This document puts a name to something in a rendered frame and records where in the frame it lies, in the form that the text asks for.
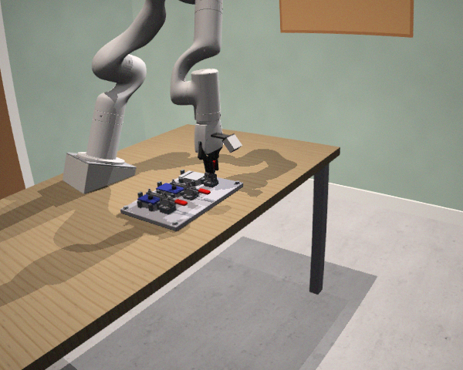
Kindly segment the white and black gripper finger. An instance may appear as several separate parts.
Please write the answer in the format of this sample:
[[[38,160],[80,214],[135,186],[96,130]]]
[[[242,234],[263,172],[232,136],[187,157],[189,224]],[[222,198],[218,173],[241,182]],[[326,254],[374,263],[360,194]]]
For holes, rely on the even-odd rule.
[[[206,156],[208,155],[208,156]],[[204,166],[205,166],[205,172],[207,173],[214,173],[214,164],[211,159],[211,153],[205,154],[203,149],[202,149],[202,142],[200,142],[199,145],[199,151],[198,151],[198,158],[203,159],[204,161]]]
[[[223,146],[222,146],[223,147]],[[215,160],[216,163],[215,163],[215,168],[214,170],[218,170],[218,158],[219,158],[219,153],[220,153],[220,150],[222,149],[222,147],[214,152],[211,153],[211,159],[212,161]]]

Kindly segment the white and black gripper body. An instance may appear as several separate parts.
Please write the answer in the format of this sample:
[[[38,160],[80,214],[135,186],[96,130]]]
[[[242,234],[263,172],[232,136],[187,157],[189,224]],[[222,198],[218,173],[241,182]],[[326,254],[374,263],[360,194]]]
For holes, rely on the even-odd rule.
[[[214,124],[215,123],[215,124]],[[210,123],[201,123],[197,121],[194,128],[194,148],[198,153],[200,142],[205,154],[212,153],[223,146],[222,139],[211,137],[211,134],[222,133],[220,119]]]

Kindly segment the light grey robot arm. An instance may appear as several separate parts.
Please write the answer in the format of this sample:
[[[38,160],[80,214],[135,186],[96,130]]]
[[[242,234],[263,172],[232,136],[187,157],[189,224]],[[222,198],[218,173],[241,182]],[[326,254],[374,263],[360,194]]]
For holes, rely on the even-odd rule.
[[[194,43],[174,64],[171,101],[176,105],[192,105],[196,121],[214,122],[221,118],[218,70],[199,69],[191,73],[191,81],[186,78],[193,65],[216,56],[221,50],[223,0],[179,1],[195,5]],[[159,32],[167,17],[164,3],[165,0],[145,0],[131,26],[94,56],[92,70],[95,76],[116,82],[116,85],[111,91],[98,95],[87,151],[77,153],[79,158],[124,164],[124,160],[117,158],[117,150],[127,101],[143,84],[147,73],[145,63],[129,54],[144,47]],[[211,137],[223,139],[230,153],[242,146],[234,133],[230,136],[214,133]]]

